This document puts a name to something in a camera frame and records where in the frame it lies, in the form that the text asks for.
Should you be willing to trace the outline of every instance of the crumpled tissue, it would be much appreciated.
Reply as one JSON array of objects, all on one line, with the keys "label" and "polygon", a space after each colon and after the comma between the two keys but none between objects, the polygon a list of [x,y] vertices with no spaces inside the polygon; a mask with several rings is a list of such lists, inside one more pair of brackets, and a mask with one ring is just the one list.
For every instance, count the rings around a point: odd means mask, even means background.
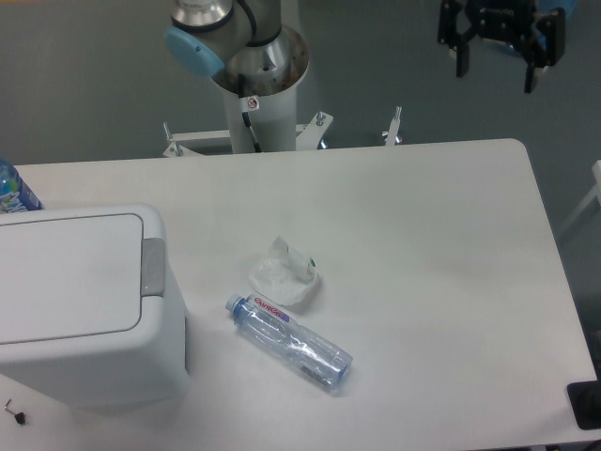
[{"label": "crumpled tissue", "polygon": [[305,257],[278,237],[251,270],[251,287],[279,305],[303,301],[319,282],[319,272]]}]

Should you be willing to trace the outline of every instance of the white table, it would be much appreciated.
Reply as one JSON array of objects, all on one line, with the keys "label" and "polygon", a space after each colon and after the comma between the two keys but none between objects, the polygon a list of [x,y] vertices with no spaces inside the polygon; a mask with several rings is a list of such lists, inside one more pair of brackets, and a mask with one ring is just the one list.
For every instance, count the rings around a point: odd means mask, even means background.
[{"label": "white table", "polygon": [[[566,385],[595,375],[517,141],[19,169],[50,209],[158,208],[191,311],[193,388],[83,412],[0,377],[0,395],[30,417],[26,428],[0,417],[2,449],[441,451],[601,438],[578,429],[568,402]],[[224,309],[279,234],[324,277],[292,315],[355,358],[335,397],[243,339]]]}]

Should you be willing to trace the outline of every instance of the bottle label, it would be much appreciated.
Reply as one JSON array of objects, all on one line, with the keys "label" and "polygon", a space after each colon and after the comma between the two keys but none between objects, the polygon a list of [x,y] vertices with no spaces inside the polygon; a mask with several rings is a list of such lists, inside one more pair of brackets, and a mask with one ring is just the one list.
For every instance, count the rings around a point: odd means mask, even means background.
[{"label": "bottle label", "polygon": [[273,316],[278,317],[282,321],[290,322],[290,317],[286,313],[282,312],[281,310],[278,310],[273,305],[269,305],[268,303],[263,301],[261,298],[254,298],[254,303],[256,303],[262,309],[270,312]]},{"label": "bottle label", "polygon": [[27,211],[27,207],[23,205],[18,191],[0,195],[0,212],[16,213],[17,211]]}]

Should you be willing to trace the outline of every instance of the metal stand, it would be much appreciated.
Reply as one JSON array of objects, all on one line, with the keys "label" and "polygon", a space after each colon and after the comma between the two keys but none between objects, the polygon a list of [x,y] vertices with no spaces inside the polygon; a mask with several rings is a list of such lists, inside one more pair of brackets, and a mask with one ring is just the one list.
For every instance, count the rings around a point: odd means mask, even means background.
[{"label": "metal stand", "polygon": [[[297,125],[297,150],[315,150],[328,148],[323,136],[333,123],[334,118],[318,112],[309,124]],[[165,157],[203,156],[203,153],[190,150],[193,148],[225,147],[231,145],[229,130],[214,132],[173,133],[166,122],[162,124],[168,147],[162,154]]]},{"label": "metal stand", "polygon": [[593,165],[593,174],[596,184],[563,221],[558,232],[558,241],[569,241],[601,208],[601,161]]}]

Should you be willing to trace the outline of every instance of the metal bracket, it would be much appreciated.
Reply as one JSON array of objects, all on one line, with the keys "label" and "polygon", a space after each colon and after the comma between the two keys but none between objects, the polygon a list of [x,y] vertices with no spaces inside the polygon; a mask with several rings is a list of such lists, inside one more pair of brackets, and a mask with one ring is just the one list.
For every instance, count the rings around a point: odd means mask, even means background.
[{"label": "metal bracket", "polygon": [[382,139],[384,140],[384,146],[400,146],[403,144],[403,137],[399,135],[398,131],[401,128],[401,112],[403,111],[402,106],[397,106],[394,110],[393,120],[388,131],[382,132]]},{"label": "metal bracket", "polygon": [[[323,135],[332,123],[332,116],[319,112],[314,116],[311,123],[297,125],[297,150],[327,148],[323,141]],[[231,142],[229,130],[171,134],[166,122],[163,122],[163,127],[169,143],[162,154],[164,157],[203,156],[202,153],[190,150],[185,146],[192,148],[224,147]]]},{"label": "metal bracket", "polygon": [[593,165],[596,184],[578,202],[567,218],[560,225],[558,241],[569,241],[589,220],[601,210],[601,160]]}]

